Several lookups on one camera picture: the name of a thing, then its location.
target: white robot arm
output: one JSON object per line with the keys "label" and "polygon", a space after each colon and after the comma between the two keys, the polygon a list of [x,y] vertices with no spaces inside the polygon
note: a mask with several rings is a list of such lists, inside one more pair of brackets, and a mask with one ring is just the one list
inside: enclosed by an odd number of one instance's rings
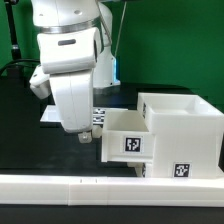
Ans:
{"label": "white robot arm", "polygon": [[[97,88],[120,84],[113,78],[112,16],[97,0],[31,1],[34,25],[41,27],[37,38],[41,66],[30,80],[31,89],[39,98],[52,92],[65,131],[90,131],[93,82]],[[100,8],[109,14],[107,24],[101,23]]]}

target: black table surface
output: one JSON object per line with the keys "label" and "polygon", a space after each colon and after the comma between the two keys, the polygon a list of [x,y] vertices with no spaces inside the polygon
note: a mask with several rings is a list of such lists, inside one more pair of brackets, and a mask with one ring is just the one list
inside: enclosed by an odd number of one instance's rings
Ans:
{"label": "black table surface", "polygon": [[[123,83],[94,96],[95,107],[136,109],[138,92],[192,94],[171,85]],[[126,163],[101,163],[101,140],[80,144],[58,123],[40,123],[49,97],[39,100],[27,79],[0,79],[0,174],[133,177]],[[0,223],[224,223],[224,208],[0,205]]]}

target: white box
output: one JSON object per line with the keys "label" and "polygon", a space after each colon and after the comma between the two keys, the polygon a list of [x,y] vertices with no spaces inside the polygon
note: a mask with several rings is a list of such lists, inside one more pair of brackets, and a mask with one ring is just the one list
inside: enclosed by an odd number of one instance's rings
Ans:
{"label": "white box", "polygon": [[154,136],[137,111],[107,111],[102,134],[102,162],[150,162]]}
{"label": "white box", "polygon": [[137,111],[106,113],[103,162],[145,163],[146,177],[154,178],[218,176],[220,111],[196,95],[139,93],[137,105]]}
{"label": "white box", "polygon": [[176,165],[189,168],[187,177],[216,177],[224,132],[220,111],[196,95],[151,93],[139,94],[138,111],[155,135],[152,177],[177,177]]}

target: green wall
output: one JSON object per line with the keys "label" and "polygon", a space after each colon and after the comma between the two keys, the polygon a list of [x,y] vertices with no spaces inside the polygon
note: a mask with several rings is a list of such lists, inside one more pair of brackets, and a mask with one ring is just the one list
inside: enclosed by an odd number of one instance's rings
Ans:
{"label": "green wall", "polygon": [[[123,3],[109,3],[116,44]],[[22,55],[38,58],[38,30],[30,0],[14,6]],[[4,2],[0,1],[0,66],[11,60]],[[143,0],[127,5],[121,44],[121,81],[190,88],[224,112],[224,1]]]}

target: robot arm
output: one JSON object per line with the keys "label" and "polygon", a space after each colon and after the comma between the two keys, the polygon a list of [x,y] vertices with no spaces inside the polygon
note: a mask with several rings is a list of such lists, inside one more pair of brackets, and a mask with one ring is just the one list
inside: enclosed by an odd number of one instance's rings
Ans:
{"label": "robot arm", "polygon": [[[42,71],[38,67],[38,75],[43,77],[44,88],[49,82],[51,89],[39,97],[47,97],[52,92],[65,131],[89,131],[92,129],[93,70],[103,49],[98,3],[95,0],[31,1],[34,25],[41,27],[38,44]],[[35,91],[37,72],[30,81]]]}

